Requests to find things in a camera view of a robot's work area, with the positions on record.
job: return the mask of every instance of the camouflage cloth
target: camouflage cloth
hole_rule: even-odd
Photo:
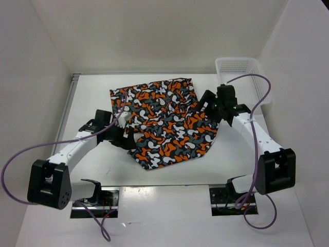
[[[128,153],[145,169],[152,170],[202,157],[218,130],[198,104],[191,79],[178,78],[110,90],[113,113],[127,92],[125,110],[132,113],[128,127],[143,133],[137,148]]]

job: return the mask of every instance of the white plastic basket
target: white plastic basket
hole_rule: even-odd
[[[218,82],[226,84],[227,81],[245,74],[260,74],[264,71],[257,59],[254,58],[217,58],[215,61]],[[248,76],[230,83],[234,86],[239,104],[253,107],[267,92],[267,82],[256,76]],[[271,93],[261,104],[268,104],[272,100]]]

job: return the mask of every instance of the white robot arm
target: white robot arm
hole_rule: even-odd
[[[127,138],[123,137],[126,122],[131,118],[129,112],[123,112],[115,126],[97,134],[109,125],[111,117],[111,112],[97,110],[95,119],[80,128],[74,142],[47,160],[33,163],[27,196],[29,202],[58,209],[63,209],[69,201],[78,199],[97,202],[101,190],[99,182],[82,179],[71,183],[69,175],[79,161],[104,140],[124,149],[135,148],[133,130],[129,131]]]
[[[262,194],[268,194],[295,185],[296,155],[291,149],[284,149],[276,143],[256,122],[250,119],[250,110],[244,104],[238,104],[234,87],[220,85],[217,94],[206,90],[200,100],[197,110],[201,110],[205,103],[206,115],[216,122],[227,121],[235,128],[254,150],[254,134],[251,128],[253,122],[257,137],[258,164],[255,188]],[[228,180],[232,184],[232,193],[246,193],[254,180],[253,175],[243,175]]]

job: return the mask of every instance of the purple cable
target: purple cable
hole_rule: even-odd
[[[36,205],[35,203],[31,203],[31,202],[25,202],[25,201],[22,201],[21,199],[18,199],[17,197],[15,197],[7,188],[6,186],[6,183],[5,183],[5,171],[7,169],[7,167],[9,166],[10,162],[13,161],[13,159],[15,159],[17,156],[19,156],[20,154],[26,152],[26,151],[29,151],[31,149],[34,149],[34,148],[39,148],[39,147],[45,147],[45,146],[51,146],[51,145],[56,145],[56,144],[65,144],[65,143],[75,143],[75,142],[79,142],[81,140],[85,140],[85,139],[88,139],[88,138],[91,138],[91,137],[94,137],[96,135],[99,135],[105,131],[107,131],[109,128],[111,128],[115,123],[116,121],[119,119],[119,117],[121,116],[122,112],[123,112],[123,109],[124,109],[124,106],[125,106],[125,103],[126,103],[126,99],[127,99],[127,95],[125,94],[124,97],[122,97],[121,101],[120,101],[120,105],[122,103],[122,100],[124,100],[123,102],[123,106],[121,107],[120,109],[120,112],[119,112],[119,115],[117,116],[117,118],[113,119],[113,121],[104,129],[102,129],[101,131],[99,132],[96,132],[92,135],[88,135],[88,136],[85,136],[85,137],[82,137],[82,138],[79,138],[79,139],[72,139],[72,140],[61,140],[61,141],[58,141],[58,142],[51,142],[51,143],[44,143],[44,144],[38,144],[38,145],[34,145],[34,146],[31,146],[31,147],[28,147],[28,148],[25,148],[25,149],[22,149],[21,151],[17,152],[16,154],[14,154],[4,165],[2,171],[1,171],[1,185],[2,187],[4,188],[4,191],[5,193],[13,200],[17,201],[17,202],[20,202],[22,204],[26,204],[26,205]]]
[[[92,212],[92,211],[91,211],[86,205],[84,205],[84,204],[83,204],[82,202],[80,202],[79,200],[76,200],[75,203],[78,203],[78,204],[80,204],[81,206],[84,207],[84,209],[90,214],[90,216],[96,221],[96,223],[97,223],[97,224],[99,225],[99,227],[101,228],[101,232],[102,232],[102,235],[103,235],[103,237],[105,238],[105,240],[106,240],[107,242],[110,242],[110,241],[111,241],[111,237],[109,236],[107,230],[106,230],[105,227],[104,227],[104,221],[105,221],[105,219],[108,217],[108,215],[109,215],[110,213],[112,213],[113,211],[115,211],[116,209],[113,209],[113,210],[108,211],[107,214],[103,217],[103,219],[102,219],[102,223],[100,223],[100,222],[97,220],[97,218],[95,217],[95,215],[93,214],[93,212]]]
[[[257,104],[252,108],[252,110],[250,112],[250,119],[252,119],[255,109],[260,105],[260,103],[268,96],[269,92],[271,91],[271,82],[265,76],[258,75],[258,74],[247,74],[247,75],[238,76],[238,77],[236,77],[232,80],[229,80],[226,84],[231,83],[232,81],[238,80],[238,79],[246,77],[246,76],[260,77],[268,83],[268,90],[267,90],[266,94],[263,96],[263,98],[260,99],[260,101],[257,102]],[[253,189],[255,187],[256,179],[257,179],[257,172],[258,172],[258,142],[257,142],[256,130],[255,130],[255,126],[253,124],[253,121],[250,121],[250,124],[251,124],[251,130],[252,130],[253,141],[254,141],[254,146],[255,146],[255,169],[254,169],[254,172],[253,172],[252,183],[251,183],[250,189],[247,193],[245,193],[243,196],[241,196],[239,199],[237,199],[237,201],[235,202],[235,205],[234,205],[234,207],[236,209],[242,208],[243,205],[248,201],[249,197],[254,193]],[[274,201],[272,200],[272,198],[269,195],[266,195],[266,196],[270,199],[271,203],[274,206],[275,216],[274,216],[272,222],[267,226],[264,226],[264,227],[254,226],[251,223],[249,223],[247,218],[246,218],[246,213],[251,207],[247,208],[244,211],[244,218],[245,218],[247,224],[250,225],[253,228],[260,229],[260,230],[267,229],[267,228],[271,227],[277,219],[277,207],[275,206]]]
[[[251,227],[255,228],[255,229],[258,229],[258,230],[264,230],[264,229],[268,229],[270,228],[271,226],[273,226],[274,222],[277,220],[277,216],[278,216],[278,211],[277,211],[277,207],[273,201],[273,199],[268,195],[266,194],[266,196],[269,198],[269,200],[271,201],[272,205],[273,205],[273,208],[274,208],[274,217],[273,217],[273,220],[271,223],[269,223],[267,226],[255,226],[255,225],[252,225],[248,220],[247,220],[247,212],[249,211],[249,209],[252,209],[254,208],[255,206],[251,206],[251,207],[247,207],[245,209],[245,211],[243,212],[243,218],[245,218],[245,221],[247,222],[248,225],[250,225]]]

